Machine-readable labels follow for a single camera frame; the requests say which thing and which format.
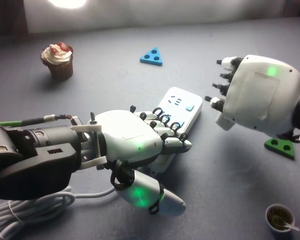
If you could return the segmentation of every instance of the small cup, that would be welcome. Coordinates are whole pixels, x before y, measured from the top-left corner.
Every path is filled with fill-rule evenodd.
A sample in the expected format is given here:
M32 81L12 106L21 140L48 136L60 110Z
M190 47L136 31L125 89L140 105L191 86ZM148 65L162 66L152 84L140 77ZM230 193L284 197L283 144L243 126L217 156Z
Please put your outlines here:
M265 220L269 228L275 233L288 233L291 231L291 229L290 228L285 229L284 227L280 229L280 227L274 225L271 220L273 215L278 215L281 218L283 218L286 223L295 225L295 221L296 221L295 215L288 207L278 203L272 204L265 211Z

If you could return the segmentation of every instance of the table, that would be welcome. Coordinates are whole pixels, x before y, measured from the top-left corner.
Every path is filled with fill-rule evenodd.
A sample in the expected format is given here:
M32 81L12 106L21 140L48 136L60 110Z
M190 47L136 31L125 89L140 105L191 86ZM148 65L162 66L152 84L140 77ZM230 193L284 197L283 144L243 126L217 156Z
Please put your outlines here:
M39 55L60 41L74 49L74 74L55 83ZM162 67L139 62L153 47ZM91 111L130 105L152 110L173 86L202 98L219 96L212 83L225 80L216 60L247 54L300 71L300 18L0 38L0 121L72 114L87 122ZM16 239L271 240L265 210L274 203L291 208L300 227L300 145L294 146L296 160L289 160L264 148L269 137L263 133L238 125L223 131L216 115L203 103L189 134L192 149L158 177L186 202L182 216L149 215L112 193L78 199L60 217L26 228ZM110 171L78 171L70 185L74 193L106 190Z

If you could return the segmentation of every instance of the green triangle block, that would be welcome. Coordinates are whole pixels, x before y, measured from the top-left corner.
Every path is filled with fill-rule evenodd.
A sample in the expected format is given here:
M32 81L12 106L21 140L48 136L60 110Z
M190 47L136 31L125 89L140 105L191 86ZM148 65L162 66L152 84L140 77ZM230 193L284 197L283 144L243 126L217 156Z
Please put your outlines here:
M285 156L288 159L295 159L294 146L289 140L271 138L264 143L264 146L266 149Z

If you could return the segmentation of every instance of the triangle block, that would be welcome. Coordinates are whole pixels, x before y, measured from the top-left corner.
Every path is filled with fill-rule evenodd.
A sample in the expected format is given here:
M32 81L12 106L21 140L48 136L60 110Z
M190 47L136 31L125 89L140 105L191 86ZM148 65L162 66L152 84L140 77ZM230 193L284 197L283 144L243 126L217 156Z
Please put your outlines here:
M295 159L294 146L289 140L271 138L264 143L266 149L280 154L288 159Z
M140 57L140 62L145 64L162 66L162 59L158 48L155 47L148 51L145 55Z

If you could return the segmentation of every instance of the cupcake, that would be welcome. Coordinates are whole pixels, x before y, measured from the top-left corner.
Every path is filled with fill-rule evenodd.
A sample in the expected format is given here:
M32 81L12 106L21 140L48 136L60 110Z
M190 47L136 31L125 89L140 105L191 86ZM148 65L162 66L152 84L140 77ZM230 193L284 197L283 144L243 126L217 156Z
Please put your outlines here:
M51 44L40 56L42 63L49 68L52 77L57 80L67 80L72 76L73 58L74 50L63 42Z

